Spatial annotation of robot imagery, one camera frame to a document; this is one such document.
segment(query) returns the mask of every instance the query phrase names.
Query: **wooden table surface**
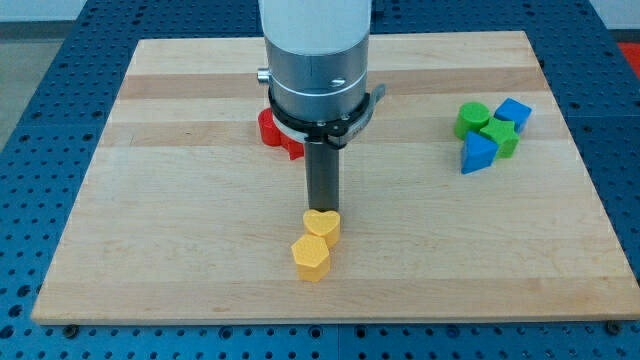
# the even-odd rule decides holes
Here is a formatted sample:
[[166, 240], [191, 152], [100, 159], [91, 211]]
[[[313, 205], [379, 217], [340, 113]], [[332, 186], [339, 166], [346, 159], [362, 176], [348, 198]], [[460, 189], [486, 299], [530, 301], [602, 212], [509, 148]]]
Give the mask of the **wooden table surface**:
[[[341, 242], [297, 280], [304, 160], [261, 144], [261, 38], [140, 41], [32, 317], [42, 324], [640, 317], [640, 290], [523, 32], [372, 36], [387, 96], [341, 152]], [[458, 107], [534, 108], [460, 174]]]

